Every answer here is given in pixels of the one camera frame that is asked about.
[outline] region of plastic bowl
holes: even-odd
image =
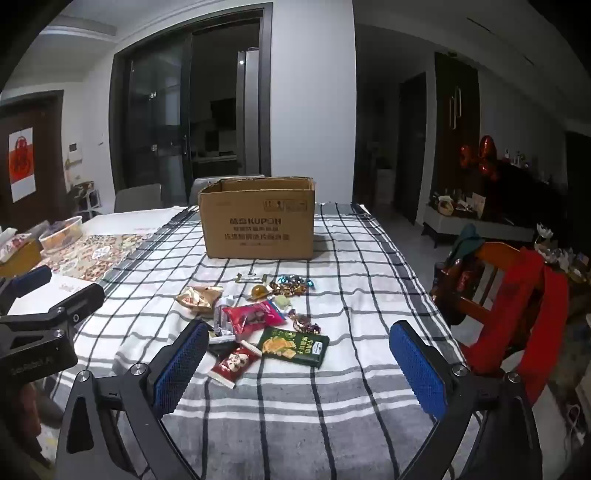
[[[66,226],[51,235],[48,232],[39,237],[43,253],[50,255],[71,245],[82,236],[82,217],[76,216],[66,220]]]

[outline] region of floor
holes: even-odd
[[[450,251],[450,245],[440,245],[433,248],[433,240],[427,235],[422,236],[422,226],[412,225],[402,215],[394,212],[389,206],[378,207],[373,214],[380,221],[386,233],[393,240],[396,247],[402,252],[419,281],[429,291],[433,281],[433,265],[435,262],[444,261]],[[498,288],[499,277],[495,280],[491,289],[494,298]],[[452,327],[453,336],[467,344],[475,342],[480,333],[481,326],[473,319],[466,318],[460,325]],[[511,370],[519,363],[520,353],[509,357],[503,363],[504,370]],[[533,406],[534,417],[540,438],[540,446],[543,454],[544,480],[556,480],[566,466],[567,453],[565,450],[566,427],[552,393],[546,387],[542,395]]]

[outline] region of dark brown cabinet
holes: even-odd
[[[437,134],[431,192],[466,189],[460,147],[478,153],[480,89],[478,71],[448,55],[435,53]]]

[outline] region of green cloth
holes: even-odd
[[[458,258],[474,253],[484,244],[484,239],[476,233],[476,227],[473,223],[468,223],[460,232],[449,252],[446,264],[453,265]]]

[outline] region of metal screw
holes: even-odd
[[[456,377],[465,377],[468,374],[468,367],[464,364],[456,364],[452,367],[452,373]]]
[[[141,375],[146,371],[146,364],[135,364],[131,367],[132,375]]]
[[[88,370],[83,370],[82,372],[78,373],[78,382],[85,382],[90,378],[90,372]]]
[[[513,383],[521,382],[521,377],[519,376],[519,373],[517,373],[517,372],[509,372],[507,374],[507,378],[509,379],[510,382],[513,382]]]

